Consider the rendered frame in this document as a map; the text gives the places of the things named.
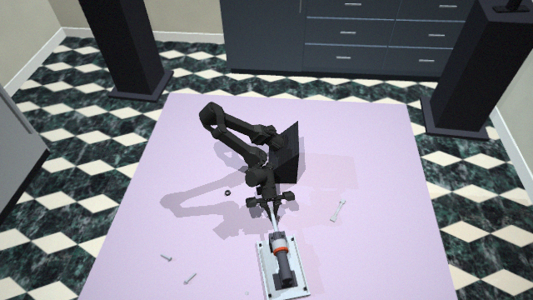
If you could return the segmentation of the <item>orange-red ring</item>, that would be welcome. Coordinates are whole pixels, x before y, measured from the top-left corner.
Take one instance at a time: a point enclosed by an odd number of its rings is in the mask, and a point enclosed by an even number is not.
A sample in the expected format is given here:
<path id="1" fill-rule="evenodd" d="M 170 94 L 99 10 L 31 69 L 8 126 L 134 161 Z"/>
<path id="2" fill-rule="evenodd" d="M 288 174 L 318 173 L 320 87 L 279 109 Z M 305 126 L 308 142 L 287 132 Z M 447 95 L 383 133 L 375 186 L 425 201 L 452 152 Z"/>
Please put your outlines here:
<path id="1" fill-rule="evenodd" d="M 287 253 L 289 252 L 287 247 L 279 247 L 279 248 L 276 248 L 276 249 L 273 251 L 274 256 L 276 256 L 276 253 L 278 253 L 278 252 L 280 252 L 280 251 L 286 251 Z"/>

